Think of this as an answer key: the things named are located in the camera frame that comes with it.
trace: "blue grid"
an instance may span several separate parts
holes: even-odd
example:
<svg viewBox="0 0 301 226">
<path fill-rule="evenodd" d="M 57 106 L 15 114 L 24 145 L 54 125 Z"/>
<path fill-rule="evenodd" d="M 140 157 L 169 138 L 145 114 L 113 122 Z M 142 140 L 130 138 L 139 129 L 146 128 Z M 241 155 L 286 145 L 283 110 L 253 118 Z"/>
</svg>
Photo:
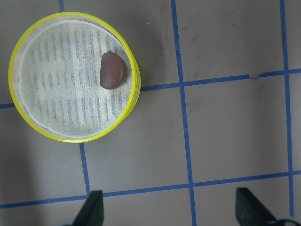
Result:
<svg viewBox="0 0 301 226">
<path fill-rule="evenodd" d="M 249 75 L 245 74 L 245 75 L 230 76 L 230 77 L 223 77 L 223 78 L 214 78 L 214 79 L 205 79 L 205 80 L 196 80 L 196 81 L 184 81 L 183 80 L 183 72 L 182 72 L 180 40 L 179 40 L 178 24 L 177 24 L 176 3 L 175 3 L 175 0 L 171 0 L 171 11 L 172 11 L 172 19 L 173 19 L 173 27 L 174 27 L 174 42 L 175 42 L 175 51 L 176 51 L 176 59 L 177 59 L 177 66 L 178 66 L 179 82 L 142 87 L 141 91 L 144 92 L 144 91 L 157 90 L 157 89 L 180 88 L 182 118 L 183 118 L 183 132 L 184 132 L 186 162 L 187 162 L 187 172 L 188 172 L 188 183 L 181 184 L 181 185 L 159 186 L 159 187 L 150 187 L 150 188 L 135 189 L 135 190 L 109 192 L 109 193 L 104 193 L 103 194 L 104 197 L 128 195 L 128 194 L 140 194 L 140 193 L 157 192 L 157 191 L 167 191 L 167 190 L 175 190 L 175 189 L 189 189 L 192 225 L 196 226 L 197 220 L 196 220 L 196 209 L 195 209 L 195 201 L 194 201 L 194 188 L 195 187 L 229 184 L 229 183 L 261 180 L 261 179 L 268 179 L 268 178 L 288 177 L 288 179 L 289 179 L 289 207 L 290 207 L 289 210 L 290 210 L 290 215 L 292 217 L 294 216 L 293 175 L 301 175 L 301 170 L 293 171 L 289 75 L 294 74 L 294 73 L 301 73 L 301 68 L 289 69 L 289 66 L 288 66 L 289 64 L 288 64 L 287 35 L 286 35 L 286 24 L 285 24 L 285 3 L 284 3 L 284 0 L 279 0 L 279 1 L 280 1 L 280 13 L 281 13 L 281 27 L 282 27 L 282 34 L 283 34 L 283 63 L 284 63 L 283 71 L 266 72 L 266 73 L 263 73 L 263 74 L 257 76 L 256 78 L 251 78 Z M 64 12 L 63 0 L 58 0 L 58 3 L 59 3 L 60 12 Z M 194 183 L 193 177 L 192 177 L 192 167 L 191 167 L 191 157 L 190 157 L 190 144 L 189 144 L 189 130 L 188 130 L 187 114 L 186 114 L 185 87 L 209 84 L 209 83 L 217 83 L 217 82 L 257 79 L 257 78 L 261 78 L 261 77 L 282 76 L 282 75 L 285 78 L 285 107 L 286 107 L 286 125 L 287 125 L 288 171 L 282 172 L 282 173 L 265 174 L 265 175 L 257 175 L 257 176 L 250 176 L 250 177 L 230 178 L 230 179 L 221 179 L 221 180 L 213 180 L 213 181 Z M 6 109 L 6 108 L 12 108 L 12 107 L 15 107 L 15 105 L 13 103 L 0 105 L 0 109 Z M 54 198 L 54 199 L 46 199 L 46 200 L 38 200 L 38 201 L 30 201 L 30 202 L 18 202 L 18 203 L 11 203 L 11 204 L 0 204 L 0 209 L 14 208 L 14 207 L 20 207 L 20 206 L 48 204 L 48 203 L 55 203 L 55 202 L 68 202 L 68 201 L 76 201 L 76 200 L 86 199 L 90 193 L 90 184 L 89 184 L 89 178 L 88 178 L 85 148 L 84 148 L 83 143 L 79 144 L 79 149 L 80 149 L 80 155 L 81 155 L 81 161 L 82 161 L 82 167 L 83 167 L 84 180 L 86 183 L 86 195 L 64 197 L 64 198 Z"/>
</svg>

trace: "round container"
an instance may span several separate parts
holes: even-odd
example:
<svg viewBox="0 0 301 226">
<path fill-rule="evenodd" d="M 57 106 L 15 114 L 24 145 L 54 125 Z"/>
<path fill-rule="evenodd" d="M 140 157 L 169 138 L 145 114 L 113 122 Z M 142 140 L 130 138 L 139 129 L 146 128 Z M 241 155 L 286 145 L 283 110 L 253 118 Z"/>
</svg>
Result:
<svg viewBox="0 0 301 226">
<path fill-rule="evenodd" d="M 94 24 L 100 28 L 105 29 L 108 33 L 113 35 L 123 46 L 132 71 L 132 87 L 129 95 L 128 102 L 124 107 L 121 115 L 111 124 L 108 128 L 101 131 L 96 135 L 92 135 L 89 137 L 82 137 L 82 138 L 73 138 L 69 136 L 59 135 L 55 132 L 52 132 L 51 129 L 47 129 L 40 124 L 38 124 L 35 120 L 32 119 L 29 112 L 26 110 L 22 102 L 22 98 L 20 96 L 19 91 L 19 73 L 20 69 L 20 62 L 23 56 L 23 53 L 26 51 L 26 47 L 29 45 L 32 39 L 34 39 L 35 35 L 37 35 L 40 31 L 44 28 L 50 26 L 51 24 L 62 22 L 62 21 L 82 21 Z M 47 136 L 48 138 L 63 141 L 63 142 L 71 142 L 71 143 L 80 143 L 80 142 L 87 142 L 91 140 L 95 140 L 100 138 L 110 131 L 112 131 L 116 126 L 118 126 L 133 110 L 139 94 L 140 94 L 140 86 L 141 86 L 141 79 L 140 79 L 140 72 L 138 68 L 138 64 L 129 48 L 125 40 L 121 37 L 121 35 L 108 23 L 104 22 L 103 20 L 84 13 L 79 12 L 64 12 L 64 13 L 57 13 L 50 16 L 47 16 L 35 24 L 33 24 L 20 38 L 18 43 L 16 44 L 14 51 L 12 53 L 10 62 L 9 62 L 9 69 L 8 69 L 8 84 L 9 84 L 9 91 L 12 96 L 13 102 L 20 113 L 20 115 L 24 118 L 24 120 L 33 127 L 36 131 L 40 134 Z"/>
</svg>

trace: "tile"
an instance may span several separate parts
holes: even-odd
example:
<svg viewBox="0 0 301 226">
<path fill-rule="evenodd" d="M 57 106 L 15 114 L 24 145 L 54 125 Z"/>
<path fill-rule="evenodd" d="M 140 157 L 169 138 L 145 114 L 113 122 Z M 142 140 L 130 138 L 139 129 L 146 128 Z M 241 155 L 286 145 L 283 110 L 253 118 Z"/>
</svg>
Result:
<svg viewBox="0 0 301 226">
<path fill-rule="evenodd" d="M 194 182 L 285 172 L 284 77 L 185 87 Z"/>
<path fill-rule="evenodd" d="M 287 34 L 289 68 L 301 68 L 301 46 L 299 29 L 301 23 L 301 4 L 298 0 L 285 1 L 285 21 Z"/>
<path fill-rule="evenodd" d="M 51 140 L 0 110 L 0 204 L 85 195 L 79 145 Z"/>
<path fill-rule="evenodd" d="M 189 190 L 104 198 L 104 226 L 191 226 Z"/>
<path fill-rule="evenodd" d="M 293 169 L 301 170 L 301 74 L 290 75 Z"/>
<path fill-rule="evenodd" d="M 283 70 L 279 1 L 177 1 L 185 81 Z"/>
<path fill-rule="evenodd" d="M 38 20 L 59 12 L 57 1 L 1 1 L 0 40 L 0 104 L 12 103 L 8 89 L 8 64 L 13 49 L 22 34 Z"/>
<path fill-rule="evenodd" d="M 92 190 L 187 183 L 179 89 L 142 92 L 131 114 L 85 151 Z"/>
<path fill-rule="evenodd" d="M 247 187 L 274 216 L 289 216 L 288 178 L 273 178 L 195 188 L 198 225 L 239 226 L 235 218 L 235 192 Z"/>
<path fill-rule="evenodd" d="M 71 224 L 84 201 L 0 209 L 0 225 L 62 226 Z"/>
<path fill-rule="evenodd" d="M 293 177 L 294 217 L 301 222 L 301 175 Z"/>
<path fill-rule="evenodd" d="M 123 36 L 138 62 L 142 86 L 179 81 L 169 0 L 64 0 L 64 6 L 103 19 Z"/>
</svg>

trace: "brown object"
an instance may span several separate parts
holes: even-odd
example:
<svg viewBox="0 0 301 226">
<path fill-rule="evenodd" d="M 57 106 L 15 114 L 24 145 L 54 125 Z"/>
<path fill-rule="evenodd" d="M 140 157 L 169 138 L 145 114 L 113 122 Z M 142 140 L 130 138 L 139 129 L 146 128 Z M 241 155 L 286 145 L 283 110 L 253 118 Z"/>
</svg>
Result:
<svg viewBox="0 0 301 226">
<path fill-rule="evenodd" d="M 127 77 L 127 66 L 116 53 L 103 54 L 100 65 L 100 85 L 105 89 L 116 89 L 122 86 Z"/>
</svg>

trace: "tiled surface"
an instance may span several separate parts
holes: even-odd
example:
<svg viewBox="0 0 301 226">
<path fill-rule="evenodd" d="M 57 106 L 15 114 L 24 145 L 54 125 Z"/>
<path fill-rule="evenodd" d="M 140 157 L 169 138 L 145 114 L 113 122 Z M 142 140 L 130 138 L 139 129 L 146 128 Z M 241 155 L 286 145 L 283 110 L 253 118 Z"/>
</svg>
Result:
<svg viewBox="0 0 301 226">
<path fill-rule="evenodd" d="M 8 64 L 13 49 L 22 34 L 35 22 L 43 17 L 59 12 L 57 1 L 1 1 L 0 6 L 0 104 L 11 103 L 8 89 Z"/>
<path fill-rule="evenodd" d="M 198 225 L 239 226 L 235 219 L 235 190 L 247 187 L 275 216 L 289 215 L 287 178 L 195 188 Z"/>
<path fill-rule="evenodd" d="M 191 226 L 188 189 L 104 199 L 104 226 Z"/>
<path fill-rule="evenodd" d="M 111 24 L 130 46 L 142 86 L 178 82 L 169 0 L 65 0 L 65 11 L 89 13 Z"/>
<path fill-rule="evenodd" d="M 0 225 L 70 222 L 86 198 L 85 181 L 88 192 L 105 192 L 104 225 L 196 226 L 194 219 L 237 225 L 237 186 L 249 187 L 273 213 L 301 218 L 297 0 L 60 2 L 65 11 L 98 16 L 122 34 L 142 86 L 180 81 L 180 87 L 148 87 L 157 90 L 142 92 L 114 131 L 81 151 L 78 144 L 43 137 L 2 104 L 11 103 L 6 81 L 14 45 L 59 4 L 3 1 Z M 290 71 L 277 76 L 232 77 L 283 71 L 283 61 Z M 184 81 L 215 79 L 184 83 L 182 72 Z M 220 79 L 225 76 L 228 82 Z"/>
<path fill-rule="evenodd" d="M 285 13 L 287 22 L 288 59 L 291 68 L 301 67 L 301 30 L 296 29 L 301 23 L 301 3 L 298 0 L 287 0 L 285 2 Z"/>
<path fill-rule="evenodd" d="M 179 89 L 141 93 L 118 129 L 85 144 L 91 189 L 113 192 L 186 184 L 181 120 Z"/>
<path fill-rule="evenodd" d="M 0 110 L 0 204 L 85 195 L 79 146 L 37 133 Z"/>
<path fill-rule="evenodd" d="M 287 171 L 283 77 L 185 91 L 195 181 Z"/>
<path fill-rule="evenodd" d="M 177 1 L 177 15 L 185 81 L 283 69 L 279 1 Z"/>
</svg>

